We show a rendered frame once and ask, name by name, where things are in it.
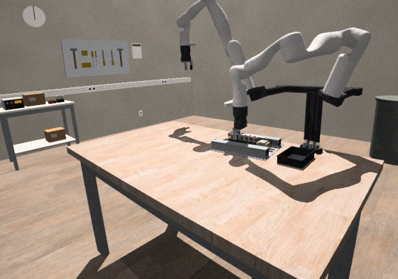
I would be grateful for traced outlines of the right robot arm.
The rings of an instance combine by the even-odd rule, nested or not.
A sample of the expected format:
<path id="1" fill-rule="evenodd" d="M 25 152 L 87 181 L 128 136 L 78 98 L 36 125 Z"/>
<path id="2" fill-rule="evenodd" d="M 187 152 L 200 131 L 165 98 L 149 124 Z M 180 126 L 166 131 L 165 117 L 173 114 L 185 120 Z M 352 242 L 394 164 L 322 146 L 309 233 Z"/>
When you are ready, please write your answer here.
<path id="1" fill-rule="evenodd" d="M 190 21 L 193 20 L 205 6 L 207 6 L 211 18 L 213 19 L 213 23 L 223 43 L 225 53 L 231 59 L 231 67 L 244 65 L 245 57 L 242 47 L 238 41 L 233 40 L 228 18 L 224 10 L 222 10 L 215 0 L 199 0 L 193 4 L 186 13 L 178 18 L 177 25 L 184 28 L 184 30 L 180 32 L 180 39 L 189 39 Z M 255 87 L 251 76 L 245 80 L 241 80 L 241 82 L 247 86 L 247 90 Z"/>

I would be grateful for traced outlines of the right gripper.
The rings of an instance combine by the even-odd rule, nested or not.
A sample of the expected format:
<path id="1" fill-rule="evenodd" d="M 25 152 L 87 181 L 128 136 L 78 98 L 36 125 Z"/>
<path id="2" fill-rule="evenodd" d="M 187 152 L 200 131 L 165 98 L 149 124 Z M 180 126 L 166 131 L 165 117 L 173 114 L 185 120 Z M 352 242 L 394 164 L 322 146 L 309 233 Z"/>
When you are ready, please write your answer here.
<path id="1" fill-rule="evenodd" d="M 180 52 L 181 62 L 185 64 L 185 70 L 187 70 L 187 62 L 190 62 L 190 69 L 193 69 L 193 61 L 190 56 L 190 46 L 195 46 L 195 43 L 191 43 L 190 39 L 180 39 Z"/>

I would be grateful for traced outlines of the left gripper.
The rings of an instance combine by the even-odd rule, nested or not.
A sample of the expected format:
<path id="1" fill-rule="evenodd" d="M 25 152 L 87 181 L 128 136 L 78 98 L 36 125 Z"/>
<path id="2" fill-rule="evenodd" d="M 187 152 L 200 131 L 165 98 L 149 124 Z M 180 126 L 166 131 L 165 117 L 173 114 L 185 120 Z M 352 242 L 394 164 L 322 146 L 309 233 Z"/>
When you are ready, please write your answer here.
<path id="1" fill-rule="evenodd" d="M 247 127 L 246 116 L 248 115 L 248 99 L 246 97 L 233 97 L 233 100 L 225 102 L 224 107 L 233 106 L 234 127 L 233 140 L 237 140 L 237 132 Z"/>

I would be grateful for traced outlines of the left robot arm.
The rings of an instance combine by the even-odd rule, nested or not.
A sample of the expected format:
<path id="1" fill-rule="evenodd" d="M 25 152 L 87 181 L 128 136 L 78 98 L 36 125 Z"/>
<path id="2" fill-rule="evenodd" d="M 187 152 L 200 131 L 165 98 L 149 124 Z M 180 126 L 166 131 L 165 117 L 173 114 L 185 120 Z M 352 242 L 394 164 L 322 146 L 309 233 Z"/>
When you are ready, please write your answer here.
<path id="1" fill-rule="evenodd" d="M 352 48 L 353 51 L 349 54 L 340 54 L 338 56 L 323 89 L 325 94 L 340 98 L 370 39 L 370 32 L 349 28 L 339 32 L 320 34 L 315 37 L 309 48 L 306 49 L 300 32 L 287 34 L 260 54 L 246 61 L 244 65 L 231 67 L 229 78 L 233 87 L 233 97 L 241 98 L 247 96 L 247 87 L 241 84 L 241 80 L 265 69 L 279 49 L 286 63 L 295 63 L 308 58 L 335 53 L 341 46 L 345 46 Z"/>

